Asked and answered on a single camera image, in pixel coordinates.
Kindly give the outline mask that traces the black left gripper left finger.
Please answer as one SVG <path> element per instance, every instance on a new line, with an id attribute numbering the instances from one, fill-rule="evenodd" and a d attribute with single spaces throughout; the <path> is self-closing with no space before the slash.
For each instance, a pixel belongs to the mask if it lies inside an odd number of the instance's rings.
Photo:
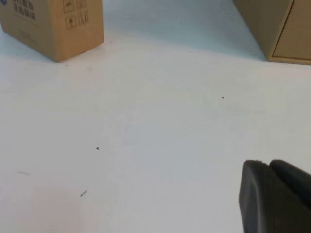
<path id="1" fill-rule="evenodd" d="M 244 162 L 239 205 L 246 233 L 311 231 L 311 209 L 261 161 Z"/>

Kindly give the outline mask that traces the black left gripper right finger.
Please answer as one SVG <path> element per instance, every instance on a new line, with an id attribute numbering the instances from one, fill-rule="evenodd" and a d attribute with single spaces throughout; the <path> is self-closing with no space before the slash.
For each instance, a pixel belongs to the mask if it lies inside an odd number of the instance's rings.
<path id="1" fill-rule="evenodd" d="M 283 160 L 272 160 L 269 167 L 310 209 L 311 175 Z"/>

